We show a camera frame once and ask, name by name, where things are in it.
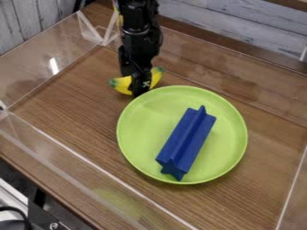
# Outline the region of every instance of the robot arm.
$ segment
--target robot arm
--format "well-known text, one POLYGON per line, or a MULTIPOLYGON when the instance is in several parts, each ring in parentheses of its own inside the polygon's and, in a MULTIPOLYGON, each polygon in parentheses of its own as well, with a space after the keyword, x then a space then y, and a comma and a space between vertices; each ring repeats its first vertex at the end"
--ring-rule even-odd
POLYGON ((119 61, 123 76, 131 75, 130 91, 134 96, 147 92, 151 86, 151 60, 159 54, 162 32, 155 16, 158 0, 114 0, 123 17, 123 46, 119 61))

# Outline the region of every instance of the yellow object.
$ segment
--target yellow object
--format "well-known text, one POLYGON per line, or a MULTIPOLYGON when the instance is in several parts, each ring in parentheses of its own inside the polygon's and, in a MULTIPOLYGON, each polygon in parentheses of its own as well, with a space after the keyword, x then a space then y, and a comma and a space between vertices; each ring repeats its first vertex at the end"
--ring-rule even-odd
MULTIPOLYGON (((159 80, 162 78, 164 69, 162 67, 154 67, 151 69, 151 85, 150 85, 150 89, 152 89, 156 84, 159 83, 159 80)), ((128 90, 128 87, 131 85, 132 82, 132 76, 124 76, 124 77, 119 77, 119 78, 114 78, 110 80, 110 85, 111 87, 120 93, 127 94, 127 95, 132 95, 132 92, 128 90)))

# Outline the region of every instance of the blue block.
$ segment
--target blue block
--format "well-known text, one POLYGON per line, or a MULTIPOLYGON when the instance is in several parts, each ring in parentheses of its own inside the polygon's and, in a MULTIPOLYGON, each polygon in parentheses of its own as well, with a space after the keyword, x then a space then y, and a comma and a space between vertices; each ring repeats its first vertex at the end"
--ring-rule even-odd
POLYGON ((207 114, 206 106, 198 111, 188 108, 171 133, 156 161, 163 167, 160 172, 171 174, 178 181, 192 167, 215 122, 216 117, 207 114))

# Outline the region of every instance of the lime green plate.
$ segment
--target lime green plate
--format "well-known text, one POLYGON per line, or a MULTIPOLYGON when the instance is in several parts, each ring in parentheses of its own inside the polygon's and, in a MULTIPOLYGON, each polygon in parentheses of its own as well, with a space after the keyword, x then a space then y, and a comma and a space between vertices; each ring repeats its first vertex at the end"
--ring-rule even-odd
POLYGON ((168 183, 195 184, 227 173, 242 160, 247 128, 234 106, 211 91, 168 86, 139 96, 126 107, 118 123, 118 141, 132 166, 151 178, 168 183), (156 156, 187 108, 206 105, 218 120, 190 172, 182 181, 162 174, 156 156))

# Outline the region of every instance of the blue object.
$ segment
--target blue object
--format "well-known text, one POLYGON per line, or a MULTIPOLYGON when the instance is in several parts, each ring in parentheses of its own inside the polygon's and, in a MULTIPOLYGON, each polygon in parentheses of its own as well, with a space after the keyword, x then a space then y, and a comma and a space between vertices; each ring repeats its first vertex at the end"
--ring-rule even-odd
POLYGON ((206 106, 198 111, 188 108, 171 133, 156 161, 163 167, 160 172, 171 174, 178 181, 192 167, 215 122, 216 117, 207 114, 206 106))

